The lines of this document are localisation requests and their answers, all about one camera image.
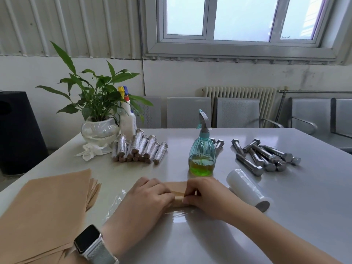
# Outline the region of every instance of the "watch face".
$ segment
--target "watch face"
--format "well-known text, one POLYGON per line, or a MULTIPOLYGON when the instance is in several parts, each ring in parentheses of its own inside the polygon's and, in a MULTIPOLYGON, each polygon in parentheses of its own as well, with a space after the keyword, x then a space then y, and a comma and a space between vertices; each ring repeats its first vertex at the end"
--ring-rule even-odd
POLYGON ((88 226, 74 241, 78 253, 84 253, 99 236, 100 232, 94 225, 88 226))

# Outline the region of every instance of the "potted plant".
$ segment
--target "potted plant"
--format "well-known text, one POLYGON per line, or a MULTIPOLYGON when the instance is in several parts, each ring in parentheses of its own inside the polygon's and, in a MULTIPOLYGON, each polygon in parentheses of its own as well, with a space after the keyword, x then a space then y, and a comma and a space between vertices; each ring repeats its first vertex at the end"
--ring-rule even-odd
MULTIPOLYGON (((72 71, 69 78, 63 78, 59 82, 67 83, 68 94, 48 86, 39 85, 36 88, 42 88, 48 92, 62 95, 71 102, 57 113, 65 112, 73 114, 81 111, 85 120, 85 123, 82 125, 81 133, 87 142, 95 143, 99 146, 112 143, 119 132, 119 115, 126 113, 121 107, 121 102, 125 102, 125 100, 121 97, 121 94, 114 84, 134 78, 139 75, 139 73, 129 72, 127 69, 115 72, 113 66, 107 61, 111 76, 96 75, 95 72, 90 69, 85 69, 81 72, 82 74, 91 73, 93 75, 93 82, 90 83, 77 74, 72 59, 68 54, 55 43, 51 43, 59 57, 61 57, 70 71, 72 71), (71 100, 70 91, 74 85, 77 85, 82 91, 78 95, 80 99, 77 102, 71 100)), ((149 106, 153 104, 140 96, 129 94, 129 97, 134 113, 143 120, 143 115, 140 112, 141 108, 136 101, 149 106)))

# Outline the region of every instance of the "chair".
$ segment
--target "chair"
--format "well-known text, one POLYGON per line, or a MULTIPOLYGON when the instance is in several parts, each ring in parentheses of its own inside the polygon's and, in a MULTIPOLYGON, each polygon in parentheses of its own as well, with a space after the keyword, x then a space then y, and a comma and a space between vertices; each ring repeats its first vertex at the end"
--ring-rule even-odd
POLYGON ((259 128, 260 123, 268 121, 283 128, 269 119, 259 118, 259 99, 215 98, 213 126, 218 128, 259 128))
POLYGON ((289 98, 288 126, 352 152, 352 139, 331 133, 331 100, 328 98, 289 98))
POLYGON ((331 132, 352 138, 352 99, 331 99, 331 132))
POLYGON ((210 97, 168 97, 168 128, 196 128, 199 110, 211 121, 212 99, 210 97))
POLYGON ((143 96, 148 101, 152 102, 153 106, 147 106, 140 101, 138 105, 142 109, 141 113, 144 117, 144 122, 139 116, 136 116, 137 128, 161 128, 161 97, 160 96, 143 96))

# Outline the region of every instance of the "window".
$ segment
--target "window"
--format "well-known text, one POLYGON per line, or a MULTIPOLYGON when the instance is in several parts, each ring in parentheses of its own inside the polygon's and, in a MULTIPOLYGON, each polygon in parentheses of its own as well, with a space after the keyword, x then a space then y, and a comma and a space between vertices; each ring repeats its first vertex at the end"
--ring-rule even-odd
POLYGON ((147 56, 337 61, 351 0, 145 0, 147 56))

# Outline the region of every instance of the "hand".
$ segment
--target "hand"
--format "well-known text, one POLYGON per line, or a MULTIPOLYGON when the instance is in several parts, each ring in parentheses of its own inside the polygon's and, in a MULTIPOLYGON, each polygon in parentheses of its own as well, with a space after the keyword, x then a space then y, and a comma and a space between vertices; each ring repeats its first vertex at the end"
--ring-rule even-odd
POLYGON ((189 179, 182 202, 232 225, 236 216, 249 206, 213 177, 189 179))
POLYGON ((174 199, 158 179, 141 177, 101 230, 107 249, 119 259, 147 235, 174 199))

